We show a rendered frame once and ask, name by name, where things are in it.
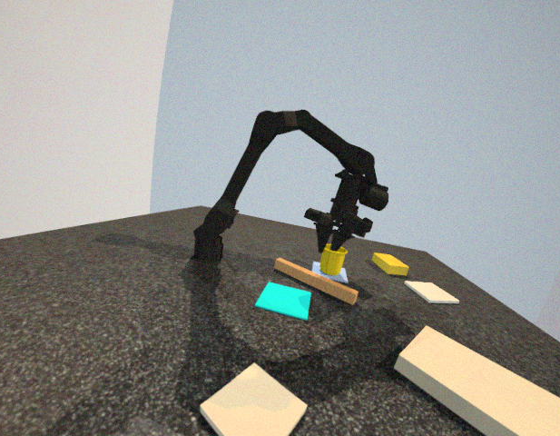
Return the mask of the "yellow flat block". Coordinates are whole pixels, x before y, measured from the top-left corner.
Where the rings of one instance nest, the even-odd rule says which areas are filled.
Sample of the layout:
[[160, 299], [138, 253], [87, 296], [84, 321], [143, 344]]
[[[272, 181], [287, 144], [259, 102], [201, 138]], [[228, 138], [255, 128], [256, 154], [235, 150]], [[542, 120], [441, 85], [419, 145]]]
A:
[[399, 274], [405, 276], [408, 274], [409, 267], [389, 254], [373, 253], [371, 261], [378, 265], [380, 269], [383, 269], [387, 274]]

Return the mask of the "cream flat slab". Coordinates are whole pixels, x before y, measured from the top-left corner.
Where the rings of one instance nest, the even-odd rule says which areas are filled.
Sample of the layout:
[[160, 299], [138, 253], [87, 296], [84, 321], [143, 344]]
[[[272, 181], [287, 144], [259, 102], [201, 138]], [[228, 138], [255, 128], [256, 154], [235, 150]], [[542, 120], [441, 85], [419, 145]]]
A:
[[404, 284], [416, 292], [419, 296], [423, 297], [427, 302], [432, 303], [456, 303], [459, 304], [459, 300], [454, 296], [436, 287], [435, 284], [428, 282], [408, 282], [405, 281]]

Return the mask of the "orange wooden bar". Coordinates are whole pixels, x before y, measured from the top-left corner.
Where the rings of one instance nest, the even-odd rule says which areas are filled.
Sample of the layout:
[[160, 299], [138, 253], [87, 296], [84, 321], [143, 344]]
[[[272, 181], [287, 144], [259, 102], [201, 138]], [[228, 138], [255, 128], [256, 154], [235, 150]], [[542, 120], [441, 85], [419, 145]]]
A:
[[293, 263], [287, 262], [281, 258], [276, 259], [274, 269], [278, 269], [311, 287], [322, 290], [323, 292], [333, 295], [343, 302], [354, 304], [359, 294], [358, 291], [351, 289], [333, 280], [318, 275], [306, 268], [299, 267]]

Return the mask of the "cream flat block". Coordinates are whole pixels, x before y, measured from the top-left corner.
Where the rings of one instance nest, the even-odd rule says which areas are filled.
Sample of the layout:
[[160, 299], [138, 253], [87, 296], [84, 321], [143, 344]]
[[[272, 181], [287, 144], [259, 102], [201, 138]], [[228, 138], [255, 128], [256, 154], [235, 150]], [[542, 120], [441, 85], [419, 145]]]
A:
[[486, 436], [560, 436], [560, 398], [428, 326], [394, 369]]

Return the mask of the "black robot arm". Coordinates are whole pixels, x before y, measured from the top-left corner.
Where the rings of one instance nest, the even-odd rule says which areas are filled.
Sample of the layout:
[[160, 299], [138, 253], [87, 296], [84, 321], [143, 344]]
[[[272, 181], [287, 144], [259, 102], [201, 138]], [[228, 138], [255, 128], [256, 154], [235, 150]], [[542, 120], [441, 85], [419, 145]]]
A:
[[[261, 112], [253, 125], [249, 145], [222, 197], [207, 213], [204, 223], [193, 231], [195, 251], [191, 256], [192, 260], [214, 264], [223, 257], [222, 237], [219, 234], [224, 233], [227, 228], [230, 229], [233, 224], [233, 219], [239, 211], [234, 209], [236, 201], [260, 155], [277, 134], [297, 130], [334, 154], [345, 168], [335, 174], [342, 179], [336, 194], [355, 201], [359, 199], [361, 204], [378, 211], [387, 206], [388, 187], [377, 183], [375, 157], [372, 153], [347, 143], [307, 110]], [[373, 222], [367, 217], [359, 218], [358, 211], [354, 209], [352, 212], [349, 207], [345, 205], [341, 209], [335, 222], [342, 221], [350, 231], [360, 236], [369, 233]]]

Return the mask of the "beige flat square block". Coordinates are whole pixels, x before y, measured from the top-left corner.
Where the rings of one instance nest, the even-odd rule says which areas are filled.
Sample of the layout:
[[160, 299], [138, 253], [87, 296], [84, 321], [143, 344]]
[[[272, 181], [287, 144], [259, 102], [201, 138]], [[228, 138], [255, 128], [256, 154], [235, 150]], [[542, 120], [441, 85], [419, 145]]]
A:
[[256, 363], [200, 406], [219, 436], [288, 436], [306, 407]]

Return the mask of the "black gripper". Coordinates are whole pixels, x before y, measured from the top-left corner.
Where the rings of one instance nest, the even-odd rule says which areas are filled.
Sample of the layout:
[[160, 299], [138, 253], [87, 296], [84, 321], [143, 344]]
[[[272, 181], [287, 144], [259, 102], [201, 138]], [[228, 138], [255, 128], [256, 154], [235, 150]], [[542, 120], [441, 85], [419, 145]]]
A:
[[[343, 195], [336, 194], [335, 198], [330, 199], [333, 202], [330, 213], [324, 213], [319, 210], [315, 210], [309, 208], [306, 212], [304, 217], [307, 219], [312, 220], [315, 222], [317, 235], [318, 235], [318, 244], [319, 244], [319, 253], [323, 253], [329, 239], [329, 236], [332, 235], [331, 246], [330, 250], [332, 252], [336, 252], [345, 241], [355, 238], [352, 234], [357, 235], [358, 237], [365, 237], [366, 233], [363, 236], [360, 236], [357, 233], [353, 233], [348, 229], [348, 227], [341, 221], [340, 223], [333, 222], [335, 221], [338, 213], [341, 211], [345, 205], [350, 206], [349, 210], [353, 212], [353, 210], [357, 210], [359, 207], [356, 206], [357, 201], [348, 198]], [[338, 227], [338, 230], [332, 230], [333, 226]]]

